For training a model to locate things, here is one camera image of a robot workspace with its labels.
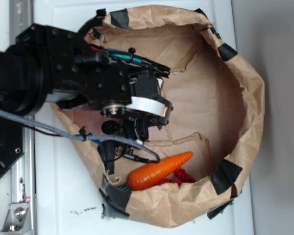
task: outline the red object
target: red object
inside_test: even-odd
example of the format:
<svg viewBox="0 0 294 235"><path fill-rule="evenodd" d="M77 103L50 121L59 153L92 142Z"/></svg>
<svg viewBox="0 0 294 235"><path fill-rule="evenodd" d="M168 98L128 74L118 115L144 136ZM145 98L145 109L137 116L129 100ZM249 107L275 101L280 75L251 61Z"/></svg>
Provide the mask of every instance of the red object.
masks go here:
<svg viewBox="0 0 294 235"><path fill-rule="evenodd" d="M166 179L163 179L162 181L160 181L157 185L163 185L163 184L169 183L169 182L170 182L170 180L168 178L166 178Z"/></svg>
<svg viewBox="0 0 294 235"><path fill-rule="evenodd" d="M196 180L190 176L188 173L185 172L184 169L178 169L174 172L175 176L180 178L185 183L195 183Z"/></svg>
<svg viewBox="0 0 294 235"><path fill-rule="evenodd" d="M181 180L180 178L178 177L175 177L173 180L172 180L172 183L177 183L177 185L180 187L183 182L183 180Z"/></svg>

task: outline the bolt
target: bolt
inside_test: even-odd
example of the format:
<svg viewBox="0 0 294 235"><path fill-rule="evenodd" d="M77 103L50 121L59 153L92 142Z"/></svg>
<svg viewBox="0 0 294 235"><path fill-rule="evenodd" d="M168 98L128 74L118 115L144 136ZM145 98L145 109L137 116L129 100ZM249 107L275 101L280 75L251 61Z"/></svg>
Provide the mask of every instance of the bolt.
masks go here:
<svg viewBox="0 0 294 235"><path fill-rule="evenodd" d="M15 214L15 217L21 218L21 217L24 217L24 215L26 214L26 211L24 210L24 208L19 207L14 211L14 214Z"/></svg>
<svg viewBox="0 0 294 235"><path fill-rule="evenodd" d="M126 92L126 85L121 86L121 91Z"/></svg>
<svg viewBox="0 0 294 235"><path fill-rule="evenodd" d="M13 232L16 230L16 225L12 224L10 225L10 231Z"/></svg>
<svg viewBox="0 0 294 235"><path fill-rule="evenodd" d="M62 64L57 64L57 65L56 65L56 69L57 69L58 71L61 71L61 70L63 69L63 65L62 65Z"/></svg>
<svg viewBox="0 0 294 235"><path fill-rule="evenodd" d="M58 31L57 29L55 29L55 28L52 30L51 33L52 33L52 35L55 36L55 37L59 35L59 31Z"/></svg>
<svg viewBox="0 0 294 235"><path fill-rule="evenodd" d="M98 83L97 88L98 88L99 90L101 90L101 89L103 88L103 84L102 84L102 83Z"/></svg>
<svg viewBox="0 0 294 235"><path fill-rule="evenodd" d="M73 65L71 70L72 72L78 72L78 67L76 65Z"/></svg>
<svg viewBox="0 0 294 235"><path fill-rule="evenodd" d="M72 34L72 33L68 33L68 34L67 34L67 38L68 38L68 39L72 39L72 38L73 38L73 34Z"/></svg>
<svg viewBox="0 0 294 235"><path fill-rule="evenodd" d="M101 69L100 67L97 67L97 68L95 69L95 72L96 72L96 73L101 73L101 72L102 72L102 69Z"/></svg>

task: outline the white tape roll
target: white tape roll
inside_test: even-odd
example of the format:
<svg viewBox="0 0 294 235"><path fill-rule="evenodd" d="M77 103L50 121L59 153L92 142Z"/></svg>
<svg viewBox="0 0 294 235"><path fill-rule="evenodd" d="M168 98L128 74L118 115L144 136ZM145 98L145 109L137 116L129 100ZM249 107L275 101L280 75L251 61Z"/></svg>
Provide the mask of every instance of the white tape roll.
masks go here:
<svg viewBox="0 0 294 235"><path fill-rule="evenodd" d="M139 110L164 117L166 106L153 99L132 96L132 103L126 105L126 109Z"/></svg>

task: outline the metal bracket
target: metal bracket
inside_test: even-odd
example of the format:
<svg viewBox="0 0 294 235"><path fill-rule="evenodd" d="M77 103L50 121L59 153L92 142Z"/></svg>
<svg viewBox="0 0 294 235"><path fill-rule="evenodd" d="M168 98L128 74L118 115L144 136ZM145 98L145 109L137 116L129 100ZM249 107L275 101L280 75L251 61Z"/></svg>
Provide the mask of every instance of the metal bracket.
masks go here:
<svg viewBox="0 0 294 235"><path fill-rule="evenodd" d="M22 235L31 230L31 210L28 202L12 203L1 235Z"/></svg>

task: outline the teal wire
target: teal wire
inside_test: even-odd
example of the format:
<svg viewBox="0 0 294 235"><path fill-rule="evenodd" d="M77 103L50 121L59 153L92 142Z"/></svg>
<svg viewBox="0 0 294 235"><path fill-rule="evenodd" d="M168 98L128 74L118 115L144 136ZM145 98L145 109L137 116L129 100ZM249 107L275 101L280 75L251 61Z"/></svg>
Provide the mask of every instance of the teal wire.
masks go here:
<svg viewBox="0 0 294 235"><path fill-rule="evenodd" d="M131 56L129 55L121 55L121 54L111 54L112 56L118 57L120 59L124 59L124 60L130 60ZM133 61L136 63L142 63L143 61L141 59L137 59L135 57L133 57Z"/></svg>

